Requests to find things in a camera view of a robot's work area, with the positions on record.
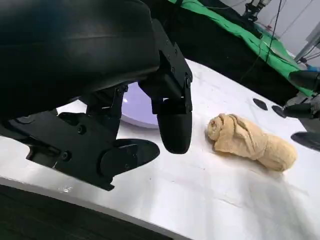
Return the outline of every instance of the tabletop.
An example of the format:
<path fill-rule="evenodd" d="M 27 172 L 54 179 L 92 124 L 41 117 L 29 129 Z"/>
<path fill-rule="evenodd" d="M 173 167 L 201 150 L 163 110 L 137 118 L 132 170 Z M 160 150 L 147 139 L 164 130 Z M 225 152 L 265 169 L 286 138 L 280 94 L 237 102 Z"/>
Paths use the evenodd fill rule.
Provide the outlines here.
<path fill-rule="evenodd" d="M 320 239 L 320 153 L 290 139 L 304 131 L 294 118 L 281 118 L 266 98 L 198 63 L 193 72 L 192 140 L 189 151 L 164 148 L 159 130 L 122 122 L 118 138 L 153 141 L 160 155 L 114 178 L 108 192 L 25 160 L 29 149 L 0 138 L 0 184 L 50 196 L 135 223 L 174 239 L 316 240 Z M 252 98 L 263 100 L 268 111 Z M 84 112 L 76 101 L 59 111 Z M 205 136 L 211 118 L 236 114 L 291 144 L 298 153 L 284 173 L 257 162 L 213 151 Z"/>

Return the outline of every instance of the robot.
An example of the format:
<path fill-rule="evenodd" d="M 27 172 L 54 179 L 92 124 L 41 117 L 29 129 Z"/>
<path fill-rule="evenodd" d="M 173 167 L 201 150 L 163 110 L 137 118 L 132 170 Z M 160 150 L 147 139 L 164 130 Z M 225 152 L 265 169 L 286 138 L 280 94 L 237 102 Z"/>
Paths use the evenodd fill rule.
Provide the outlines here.
<path fill-rule="evenodd" d="M 155 143 L 117 139 L 132 82 L 165 148 L 188 151 L 192 72 L 141 1 L 1 1 L 0 36 L 0 135 L 29 146 L 29 161 L 110 191 L 114 176 L 154 160 Z M 86 113 L 57 113 L 75 100 Z"/>
<path fill-rule="evenodd" d="M 250 3 L 246 3 L 243 17 L 252 22 L 257 21 L 260 11 L 270 2 L 271 0 L 252 0 Z"/>

